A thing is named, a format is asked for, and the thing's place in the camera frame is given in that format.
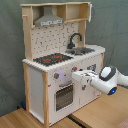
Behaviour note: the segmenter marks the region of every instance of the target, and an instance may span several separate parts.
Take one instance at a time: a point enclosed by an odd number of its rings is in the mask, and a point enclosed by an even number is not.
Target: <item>sink basin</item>
[[[72,48],[65,51],[65,53],[72,54],[72,55],[85,55],[90,52],[94,52],[94,49],[86,48],[86,47],[78,47]]]

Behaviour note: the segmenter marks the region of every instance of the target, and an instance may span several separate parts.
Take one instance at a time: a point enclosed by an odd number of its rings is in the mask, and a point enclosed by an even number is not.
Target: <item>range hood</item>
[[[64,23],[64,19],[53,15],[52,6],[43,6],[44,16],[36,20],[35,27]]]

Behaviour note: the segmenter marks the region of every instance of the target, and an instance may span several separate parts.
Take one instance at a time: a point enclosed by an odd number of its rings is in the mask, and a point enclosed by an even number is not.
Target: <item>pegboard backsplash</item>
[[[33,28],[31,31],[33,59],[66,50],[71,35],[78,33],[78,28],[79,22]],[[77,35],[73,38],[73,43],[78,46]]]

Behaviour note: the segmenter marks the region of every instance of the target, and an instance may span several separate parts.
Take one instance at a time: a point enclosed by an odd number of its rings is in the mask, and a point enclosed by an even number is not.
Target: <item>wooden table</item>
[[[44,128],[37,119],[23,109],[0,118],[0,128]],[[64,118],[50,128],[81,128],[69,118]]]
[[[102,94],[71,117],[87,128],[116,128],[128,118],[128,89],[118,86],[114,95]]]

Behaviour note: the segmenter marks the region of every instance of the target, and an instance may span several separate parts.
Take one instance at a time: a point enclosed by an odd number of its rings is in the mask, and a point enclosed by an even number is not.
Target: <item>black stovetop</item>
[[[73,59],[73,57],[63,55],[60,53],[54,53],[40,58],[36,58],[33,61],[48,67],[56,63],[61,63],[70,59]]]

